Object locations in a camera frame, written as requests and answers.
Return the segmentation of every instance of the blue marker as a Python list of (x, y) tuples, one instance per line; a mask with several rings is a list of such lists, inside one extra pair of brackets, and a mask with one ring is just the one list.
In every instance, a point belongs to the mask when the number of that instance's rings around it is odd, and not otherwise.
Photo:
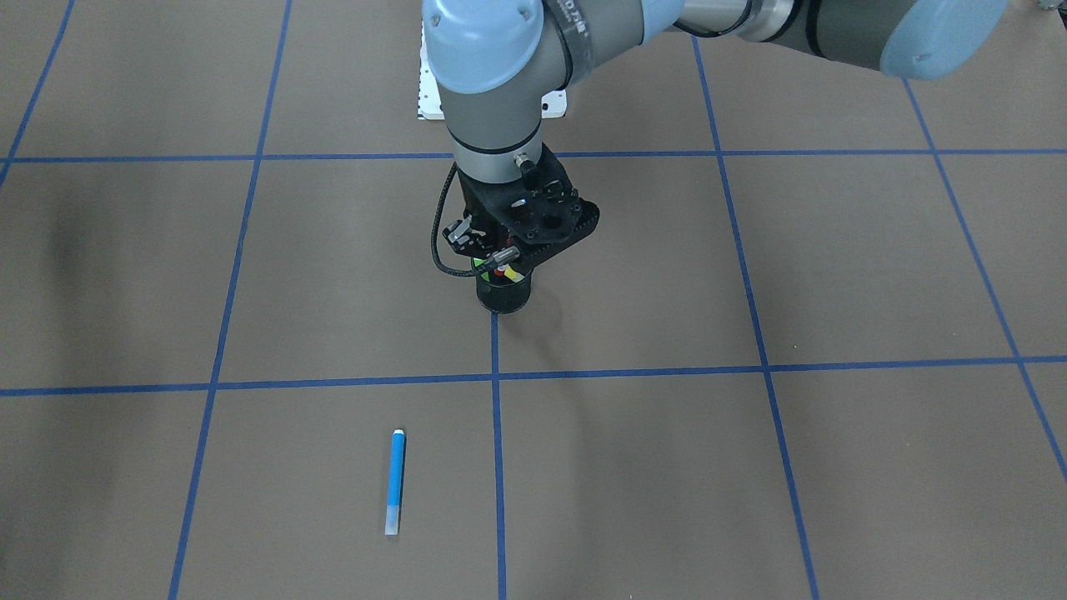
[(389, 498), (385, 507), (385, 535), (395, 536), (400, 527), (400, 490), (403, 488), (403, 429), (393, 431), (393, 458), (389, 460)]

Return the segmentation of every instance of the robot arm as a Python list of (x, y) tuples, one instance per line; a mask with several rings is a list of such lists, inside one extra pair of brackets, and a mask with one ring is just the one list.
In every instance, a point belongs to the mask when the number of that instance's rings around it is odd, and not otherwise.
[[(934, 79), (985, 42), (1007, 0), (424, 0), (430, 68), (456, 165), (434, 220), (433, 255), (475, 277), (485, 307), (513, 312), (534, 268), (588, 236), (600, 216), (541, 139), (541, 97), (665, 30), (735, 34), (816, 57)], [(436, 237), (458, 174), (463, 219), (441, 235), (469, 271), (447, 269)]]

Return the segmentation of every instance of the blue grid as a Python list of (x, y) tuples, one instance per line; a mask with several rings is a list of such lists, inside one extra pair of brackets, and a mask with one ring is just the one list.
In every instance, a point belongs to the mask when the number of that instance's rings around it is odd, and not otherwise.
[[(196, 491), (200, 480), (201, 468), (203, 465), (204, 454), (206, 452), (208, 433), (211, 424), (211, 413), (214, 406), (214, 398), (220, 390), (268, 390), (268, 389), (298, 389), (298, 388), (329, 388), (329, 386), (361, 386), (361, 385), (408, 385), (408, 384), (431, 384), (431, 383), (452, 383), (465, 381), (488, 381), (492, 384), (492, 414), (493, 414), (493, 439), (494, 439), (494, 465), (495, 465), (495, 488), (496, 488), (496, 525), (497, 525), (497, 584), (498, 597), (500, 600), (507, 598), (507, 558), (506, 558), (506, 535), (505, 535), (505, 481), (504, 481), (504, 451), (503, 430), (500, 420), (500, 382), (515, 380), (534, 379), (568, 379), (568, 378), (612, 378), (612, 377), (672, 377), (684, 375), (732, 375), (732, 374), (762, 374), (767, 392), (767, 399), (770, 405), (774, 419), (775, 430), (778, 438), (779, 451), (782, 459), (782, 467), (790, 499), (793, 506), (794, 518), (797, 528), (798, 541), (802, 553), (805, 567), (807, 570), (810, 594), (813, 600), (819, 598), (817, 578), (814, 568), (814, 560), (808, 546), (807, 533), (803, 525), (803, 515), (801, 510), (799, 494), (796, 481), (793, 477), (789, 446), (784, 427), (778, 410), (778, 401), (775, 393), (775, 373), (795, 372), (818, 372), (818, 370), (856, 370), (856, 369), (895, 369), (895, 368), (930, 368), (930, 367), (965, 367), (977, 365), (1015, 365), (1023, 380), (1030, 399), (1038, 421), (1048, 439), (1050, 448), (1055, 456), (1064, 479), (1067, 480), (1067, 462), (1055, 439), (1052, 428), (1048, 422), (1045, 409), (1033, 386), (1026, 369), (1028, 364), (1051, 364), (1067, 363), (1067, 354), (1050, 356), (1023, 356), (1012, 334), (1010, 327), (1000, 305), (1000, 301), (993, 289), (992, 282), (985, 268), (985, 264), (978, 252), (966, 217), (956, 199), (952, 183), (941, 161), (941, 156), (945, 155), (1065, 155), (1067, 148), (977, 148), (977, 149), (952, 149), (939, 148), (926, 125), (919, 101), (911, 90), (908, 81), (903, 80), (905, 90), (912, 104), (915, 117), (922, 127), (923, 135), (927, 142), (927, 148), (883, 148), (883, 149), (755, 149), (755, 151), (729, 151), (721, 147), (718, 129), (715, 121), (715, 111), (712, 101), (712, 94), (707, 85), (707, 78), (704, 73), (703, 61), (700, 54), (700, 47), (697, 38), (692, 38), (694, 56), (697, 72), (700, 77), (701, 88), (704, 95), (704, 102), (707, 110), (708, 125), (714, 141), (715, 149), (699, 151), (620, 151), (620, 152), (559, 152), (559, 156), (564, 158), (639, 158), (639, 157), (715, 157), (717, 159), (719, 174), (722, 180), (722, 189), (726, 195), (727, 209), (730, 216), (731, 230), (734, 236), (737, 259), (740, 267), (742, 278), (745, 285), (746, 298), (752, 321), (753, 335), (760, 356), (758, 365), (740, 366), (708, 366), (708, 367), (684, 367), (684, 368), (638, 368), (638, 369), (600, 369), (600, 370), (563, 370), (563, 372), (523, 372), (523, 373), (500, 373), (499, 368), (499, 338), (498, 319), (495, 314), (490, 316), (491, 331), (491, 372), (488, 374), (461, 374), (461, 375), (435, 375), (435, 376), (414, 376), (414, 377), (364, 377), (364, 378), (336, 378), (336, 379), (306, 379), (306, 380), (262, 380), (262, 381), (220, 381), (222, 360), (225, 352), (226, 336), (229, 329), (229, 318), (233, 311), (234, 298), (237, 291), (238, 278), (243, 254), (244, 236), (248, 233), (249, 217), (255, 200), (256, 184), (259, 169), (264, 161), (280, 160), (423, 160), (440, 159), (449, 160), (452, 158), (448, 153), (393, 153), (393, 154), (266, 154), (264, 152), (267, 131), (270, 125), (270, 114), (273, 105), (274, 92), (277, 85), (278, 73), (285, 50), (286, 34), (288, 31), (289, 17), (292, 9), (292, 0), (287, 0), (285, 13), (282, 19), (281, 32), (278, 34), (277, 47), (275, 50), (274, 65), (271, 74), (270, 85), (262, 112), (262, 122), (259, 130), (258, 143), (255, 154), (249, 155), (173, 155), (173, 156), (70, 156), (70, 157), (19, 157), (17, 156), (19, 144), (25, 136), (26, 128), (33, 115), (34, 107), (44, 89), (48, 74), (59, 52), (63, 36), (66, 32), (75, 7), (76, 0), (69, 0), (63, 13), (59, 30), (55, 34), (44, 68), (37, 79), (33, 93), (27, 105), (26, 111), (19, 123), (16, 136), (9, 148), (0, 167), (0, 186), (6, 179), (7, 173), (13, 164), (34, 164), (34, 163), (115, 163), (115, 162), (212, 162), (212, 161), (248, 161), (252, 162), (252, 175), (249, 181), (249, 190), (245, 199), (244, 210), (241, 218), (241, 226), (237, 237), (237, 248), (234, 253), (234, 264), (229, 278), (229, 286), (223, 310), (222, 322), (219, 329), (219, 340), (216, 350), (214, 362), (211, 369), (211, 378), (207, 382), (193, 383), (161, 383), (141, 385), (97, 385), (97, 386), (63, 386), (63, 388), (13, 388), (0, 389), (0, 397), (37, 397), (54, 395), (83, 395), (83, 394), (131, 394), (149, 392), (206, 392), (204, 413), (202, 419), (200, 437), (196, 445), (196, 453), (193, 461), (193, 471), (190, 479), (185, 515), (181, 523), (181, 533), (177, 543), (177, 552), (174, 560), (174, 570), (171, 578), (169, 600), (177, 598), (181, 580), (181, 569), (185, 560), (185, 553), (188, 543), (189, 530), (192, 524), (193, 510), (196, 502)], [(967, 239), (972, 257), (985, 284), (989, 300), (993, 305), (997, 317), (1001, 323), (1004, 336), (1012, 350), (1010, 357), (986, 357), (974, 359), (933, 359), (912, 361), (867, 361), (867, 362), (837, 362), (837, 363), (794, 363), (794, 364), (770, 364), (767, 360), (767, 352), (764, 345), (763, 332), (760, 326), (759, 312), (757, 310), (755, 297), (752, 291), (748, 273), (748, 266), (745, 258), (745, 250), (740, 236), (740, 228), (737, 222), (736, 211), (733, 206), (733, 196), (730, 189), (729, 175), (726, 167), (726, 157), (730, 156), (892, 156), (892, 155), (920, 155), (934, 158), (938, 171), (944, 184), (945, 192), (952, 203), (960, 228)]]

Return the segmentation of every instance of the blue pen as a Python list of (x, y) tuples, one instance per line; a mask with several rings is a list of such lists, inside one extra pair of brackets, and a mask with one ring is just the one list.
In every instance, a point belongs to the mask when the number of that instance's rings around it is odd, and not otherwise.
[(385, 535), (395, 536), (400, 527), (400, 490), (403, 488), (403, 429), (393, 431), (393, 458), (389, 460), (389, 496), (385, 507)]

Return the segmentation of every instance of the light blue cap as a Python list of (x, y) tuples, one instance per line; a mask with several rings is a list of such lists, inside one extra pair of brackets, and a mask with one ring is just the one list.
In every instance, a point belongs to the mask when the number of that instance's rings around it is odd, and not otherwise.
[(881, 72), (937, 79), (959, 68), (992, 33), (1008, 0), (919, 0), (881, 51)]
[(648, 44), (652, 36), (674, 25), (683, 9), (685, 0), (641, 0), (641, 12), (644, 14), (641, 44)]
[(540, 0), (423, 0), (430, 70), (445, 88), (480, 94), (529, 62), (541, 41)]

